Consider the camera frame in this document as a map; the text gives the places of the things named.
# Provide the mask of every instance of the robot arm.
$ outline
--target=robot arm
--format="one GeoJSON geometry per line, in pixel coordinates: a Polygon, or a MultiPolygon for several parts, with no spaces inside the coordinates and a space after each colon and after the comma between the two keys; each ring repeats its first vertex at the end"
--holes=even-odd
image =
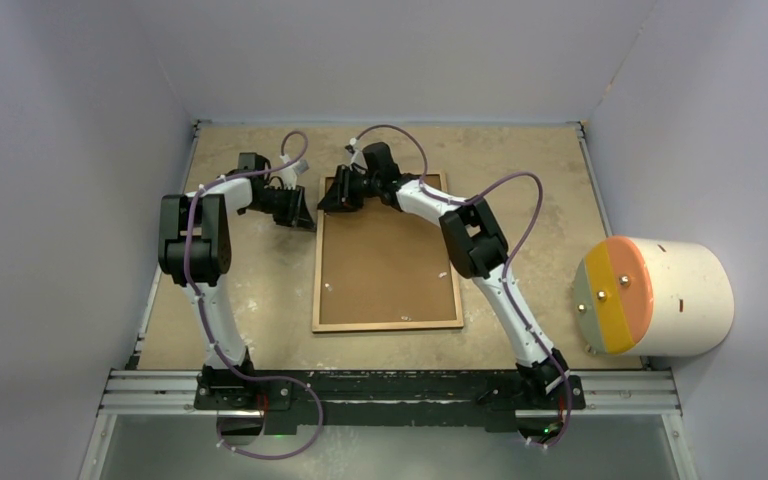
{"type": "MultiPolygon", "coordinates": [[[[241,153],[238,168],[229,176],[246,171],[264,170],[269,161],[255,153],[241,153]]],[[[295,185],[296,172],[288,175],[281,171],[284,187],[269,185],[264,175],[236,178],[225,181],[203,195],[197,204],[193,242],[190,249],[190,274],[202,292],[203,321],[213,333],[214,341],[221,346],[225,356],[244,372],[250,371],[248,349],[237,330],[231,310],[225,274],[231,267],[231,237],[228,217],[242,215],[247,209],[272,214],[276,224],[290,228],[314,231],[315,224],[304,200],[304,187],[295,185]]],[[[184,278],[184,249],[187,216],[195,192],[186,195],[167,195],[161,201],[160,242],[158,258],[160,269],[172,276],[183,288],[196,318],[199,312],[198,297],[184,278]]],[[[227,370],[214,345],[201,329],[205,352],[205,365],[216,370],[227,370]]]]}
{"type": "Polygon", "coordinates": [[[540,329],[512,272],[503,278],[508,244],[483,198],[467,201],[422,185],[416,175],[402,174],[385,143],[363,149],[366,168],[341,165],[319,208],[330,213],[351,212],[363,199],[378,197],[397,210],[439,225],[455,270],[487,298],[502,324],[517,361],[517,369],[536,394],[548,395],[569,375],[569,368],[552,341],[540,329]],[[470,234],[467,227],[479,230],[470,234]],[[510,295],[505,290],[505,283],[510,295]],[[518,311],[525,317],[521,319],[518,311]],[[564,370],[562,376],[549,355],[564,370]]]}

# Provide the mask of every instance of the gray wall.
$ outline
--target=gray wall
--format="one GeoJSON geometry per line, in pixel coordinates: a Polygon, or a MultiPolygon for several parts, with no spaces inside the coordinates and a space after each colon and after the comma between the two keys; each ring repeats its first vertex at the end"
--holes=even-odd
{"type": "Polygon", "coordinates": [[[734,327],[679,394],[703,478],[768,478],[768,1],[660,0],[589,142],[616,232],[723,262],[734,327]]]}
{"type": "Polygon", "coordinates": [[[0,0],[0,478],[75,478],[189,117],[130,6],[0,0]]]}
{"type": "Polygon", "coordinates": [[[198,118],[587,118],[654,0],[132,0],[198,118]]]}

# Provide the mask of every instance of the wooden table surface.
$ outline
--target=wooden table surface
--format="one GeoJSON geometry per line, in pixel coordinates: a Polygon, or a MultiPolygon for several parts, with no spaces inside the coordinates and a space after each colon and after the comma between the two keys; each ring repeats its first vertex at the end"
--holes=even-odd
{"type": "MultiPolygon", "coordinates": [[[[346,162],[343,146],[364,126],[301,129],[310,138],[310,170],[299,183],[308,207],[321,196],[320,178],[346,162]]],[[[242,151],[279,162],[283,136],[293,126],[202,128],[187,181],[195,190],[236,167],[242,151]]],[[[545,199],[540,218],[514,260],[519,287],[546,334],[572,368],[639,368],[637,357],[595,357],[585,352],[576,325],[571,283],[584,254],[605,237],[593,189],[573,127],[409,127],[428,153],[430,168],[445,172],[454,195],[478,193],[518,170],[540,176],[545,199]]],[[[421,168],[412,143],[379,130],[364,142],[385,141],[403,171],[421,168]]],[[[288,144],[296,152],[301,141],[288,144]]],[[[513,246],[534,209],[536,188],[518,178],[487,199],[513,246]]],[[[465,326],[454,331],[311,332],[316,236],[276,226],[249,212],[230,218],[234,263],[228,273],[237,327],[255,368],[263,369],[484,369],[513,368],[510,344],[484,296],[460,280],[465,326]]],[[[199,369],[204,361],[198,320],[181,289],[163,275],[157,288],[140,369],[199,369]]]]}

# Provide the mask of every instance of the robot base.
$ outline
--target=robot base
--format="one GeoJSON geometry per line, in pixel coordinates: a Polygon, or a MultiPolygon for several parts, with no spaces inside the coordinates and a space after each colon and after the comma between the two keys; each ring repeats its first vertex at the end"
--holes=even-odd
{"type": "MultiPolygon", "coordinates": [[[[566,395],[561,386],[537,398],[517,370],[261,370],[257,375],[289,376],[310,384],[324,405],[326,425],[470,426],[515,432],[526,428],[516,418],[517,410],[547,411],[554,422],[566,395]]],[[[584,409],[581,379],[571,375],[569,382],[572,408],[584,409]]],[[[299,425],[316,424],[316,404],[294,384],[245,382],[227,370],[209,367],[202,371],[196,409],[264,406],[269,417],[264,434],[292,435],[299,425]]]]}

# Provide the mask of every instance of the metal frame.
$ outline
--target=metal frame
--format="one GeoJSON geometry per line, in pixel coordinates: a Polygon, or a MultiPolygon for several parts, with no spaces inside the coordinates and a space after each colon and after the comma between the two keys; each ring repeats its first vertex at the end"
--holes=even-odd
{"type": "MultiPolygon", "coordinates": [[[[681,413],[669,371],[573,371],[582,381],[587,409],[573,415],[675,415],[681,413]]],[[[208,415],[195,410],[195,370],[113,371],[101,398],[100,415],[208,415]]],[[[259,417],[257,410],[222,411],[222,416],[259,417]]],[[[517,417],[555,416],[555,410],[519,410],[517,417]]]]}
{"type": "Polygon", "coordinates": [[[95,480],[101,478],[104,469],[104,461],[107,459],[107,450],[110,447],[110,437],[116,427],[116,415],[99,414],[95,420],[87,454],[84,456],[84,464],[81,467],[79,480],[95,480]]]}
{"type": "Polygon", "coordinates": [[[584,164],[587,166],[587,175],[590,177],[590,184],[593,185],[593,196],[596,197],[596,206],[599,208],[599,217],[602,219],[602,227],[605,229],[605,235],[614,234],[611,228],[611,222],[608,221],[608,214],[605,212],[605,203],[602,201],[602,191],[599,189],[599,182],[596,181],[596,174],[593,172],[593,164],[590,162],[590,150],[587,149],[587,139],[584,134],[584,125],[576,122],[575,133],[578,136],[578,145],[581,147],[581,154],[584,156],[584,164]]]}
{"type": "Polygon", "coordinates": [[[664,430],[667,432],[667,441],[670,444],[670,452],[673,455],[679,480],[697,480],[699,475],[687,444],[687,434],[684,431],[681,415],[662,415],[661,419],[664,422],[664,430]]]}
{"type": "MultiPolygon", "coordinates": [[[[209,123],[209,122],[198,120],[193,124],[193,142],[190,145],[190,153],[187,155],[187,170],[186,172],[184,172],[184,178],[181,179],[180,191],[182,193],[185,193],[184,190],[187,188],[187,179],[190,177],[190,170],[192,170],[193,168],[193,160],[195,159],[195,156],[196,156],[198,139],[201,136],[201,126],[205,123],[209,123]]],[[[134,357],[139,357],[143,351],[146,332],[148,332],[148,321],[151,318],[151,310],[152,308],[154,308],[154,299],[157,297],[157,287],[160,284],[161,274],[162,272],[160,271],[160,266],[158,265],[154,269],[154,278],[151,280],[151,288],[148,291],[146,306],[145,306],[145,309],[143,309],[143,315],[140,320],[140,329],[137,332],[137,341],[134,344],[134,351],[132,354],[134,357]]]]}

